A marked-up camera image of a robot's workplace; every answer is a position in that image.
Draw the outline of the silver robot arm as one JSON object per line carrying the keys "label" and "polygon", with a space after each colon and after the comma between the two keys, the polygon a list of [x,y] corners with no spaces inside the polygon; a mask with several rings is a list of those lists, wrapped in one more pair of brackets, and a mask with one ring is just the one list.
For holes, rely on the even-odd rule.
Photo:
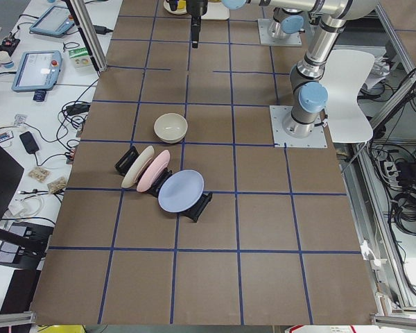
{"label": "silver robot arm", "polygon": [[366,16],[378,3],[378,1],[366,0],[223,2],[232,10],[237,10],[246,4],[254,4],[322,14],[304,58],[292,68],[290,73],[294,105],[291,113],[282,121],[284,131],[288,135],[300,139],[310,135],[317,116],[327,104],[328,92],[319,80],[323,77],[325,64],[337,37],[343,32],[346,22]]}
{"label": "silver robot arm", "polygon": [[[186,1],[191,16],[191,47],[198,48],[202,16],[207,14],[208,1]],[[301,10],[278,8],[271,19],[258,19],[259,41],[266,46],[301,47],[300,32],[304,26]]]}

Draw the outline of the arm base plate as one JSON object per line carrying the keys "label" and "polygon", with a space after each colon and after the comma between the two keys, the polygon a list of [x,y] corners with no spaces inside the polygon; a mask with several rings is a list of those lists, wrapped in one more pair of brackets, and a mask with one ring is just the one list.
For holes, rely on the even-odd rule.
{"label": "arm base plate", "polygon": [[285,18],[281,22],[274,19],[258,19],[261,45],[301,47],[300,31],[304,20],[300,16]]}
{"label": "arm base plate", "polygon": [[310,124],[300,124],[292,118],[292,106],[271,105],[270,120],[275,147],[280,148],[326,148],[324,128],[316,126],[320,117]]}

